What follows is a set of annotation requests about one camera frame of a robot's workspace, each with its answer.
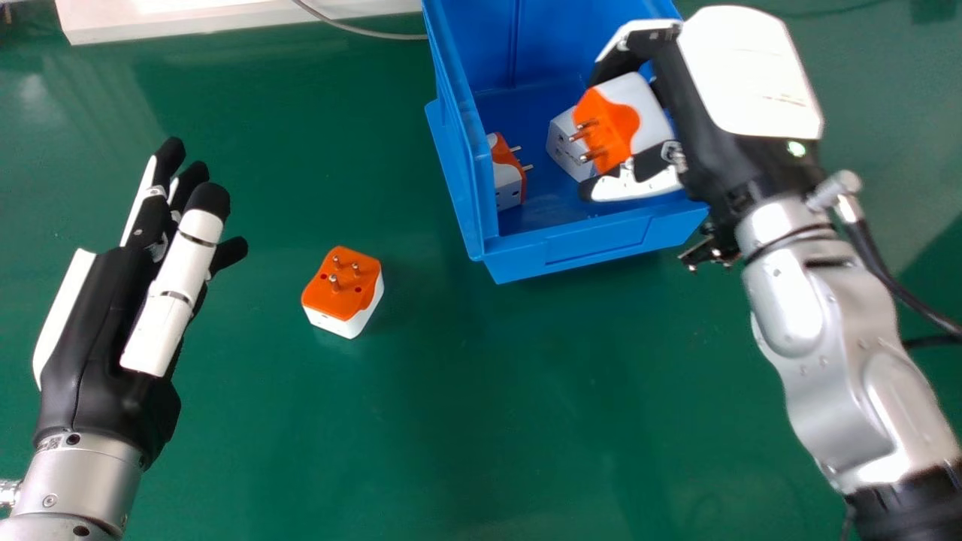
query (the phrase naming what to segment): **blue box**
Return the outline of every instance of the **blue box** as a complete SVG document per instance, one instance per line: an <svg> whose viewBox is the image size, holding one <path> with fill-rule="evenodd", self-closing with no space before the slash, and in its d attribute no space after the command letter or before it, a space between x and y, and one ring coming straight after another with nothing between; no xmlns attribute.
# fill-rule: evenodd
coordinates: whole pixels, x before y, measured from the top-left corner
<svg viewBox="0 0 962 541"><path fill-rule="evenodd" d="M423 0L438 99L425 108L468 256L495 282L684 243L705 218L683 192L586 203L544 150L625 22L679 17L670 0ZM525 204L498 213L486 134L521 145Z"/></svg>

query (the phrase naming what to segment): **metal prong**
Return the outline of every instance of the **metal prong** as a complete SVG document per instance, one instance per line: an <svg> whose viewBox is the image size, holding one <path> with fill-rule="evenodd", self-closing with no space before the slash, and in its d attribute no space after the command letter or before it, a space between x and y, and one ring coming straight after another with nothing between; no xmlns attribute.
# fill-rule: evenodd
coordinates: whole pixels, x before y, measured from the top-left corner
<svg viewBox="0 0 962 541"><path fill-rule="evenodd" d="M594 160L595 158L598 158L600 156L604 156L607 153L608 151L605 150L604 148L599 148L598 150L591 150L589 152L585 152L581 156L578 156L578 161L581 162L582 164L587 164L591 160Z"/></svg>

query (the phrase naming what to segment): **robotic arm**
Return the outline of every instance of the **robotic arm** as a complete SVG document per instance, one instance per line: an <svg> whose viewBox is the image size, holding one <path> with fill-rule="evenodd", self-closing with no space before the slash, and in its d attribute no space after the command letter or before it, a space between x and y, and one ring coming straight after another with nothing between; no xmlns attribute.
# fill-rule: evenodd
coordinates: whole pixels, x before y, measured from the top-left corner
<svg viewBox="0 0 962 541"><path fill-rule="evenodd" d="M140 182L120 245L74 254L34 354L40 414L22 481L0 481L0 540L120 539L140 476L173 436L171 377L207 283L247 254L218 244L230 196L169 139Z"/></svg>
<svg viewBox="0 0 962 541"><path fill-rule="evenodd" d="M781 376L789 420L862 539L962 538L962 452L902 346L893 295L954 340L962 332L885 270L855 196L859 178L826 178L822 113L784 23L733 6L702 9L683 30L635 21L598 57L590 86L637 77L646 62L681 146L667 159L710 210L706 240L681 260L691 271L745 261L752 331Z"/></svg>

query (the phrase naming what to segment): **green table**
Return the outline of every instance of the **green table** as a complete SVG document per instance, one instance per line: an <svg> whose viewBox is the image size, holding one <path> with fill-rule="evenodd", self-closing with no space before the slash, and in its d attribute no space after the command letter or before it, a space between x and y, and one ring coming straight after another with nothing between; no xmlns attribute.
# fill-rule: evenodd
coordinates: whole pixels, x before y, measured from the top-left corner
<svg viewBox="0 0 962 541"><path fill-rule="evenodd" d="M864 175L892 267L962 317L962 22L945 2L794 4L765 7L788 18L820 94L824 163ZM690 276L666 252L496 287L468 260L422 112L427 45L307 24L71 48L50 5L13 7L0 474L32 454L30 358L72 251L115 245L146 156L178 135L230 188L228 232L251 254L190 330L184 412L130 539L837 536L842 501L789 427L736 274ZM385 266L353 342L299 305L338 244ZM917 358L962 427L957 351Z"/></svg>

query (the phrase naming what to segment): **green surface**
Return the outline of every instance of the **green surface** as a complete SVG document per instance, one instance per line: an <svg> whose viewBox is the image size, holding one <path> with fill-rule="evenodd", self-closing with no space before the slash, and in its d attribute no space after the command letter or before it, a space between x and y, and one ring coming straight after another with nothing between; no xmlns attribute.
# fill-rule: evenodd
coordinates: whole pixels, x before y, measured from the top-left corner
<svg viewBox="0 0 962 541"><path fill-rule="evenodd" d="M951 2L796 4L764 7L789 17L821 97L826 166L865 176L892 266L962 317ZM0 475L31 456L30 358L72 251L115 244L147 155L178 135L231 190L229 233L251 254L190 330L184 412L129 539L836 538L842 502L788 425L737 275L690 276L662 253L496 287L468 260L422 112L425 44L308 24L71 48L48 6L13 16ZM338 244L385 266L353 342L299 306ZM962 427L958 353L918 359Z"/></svg>

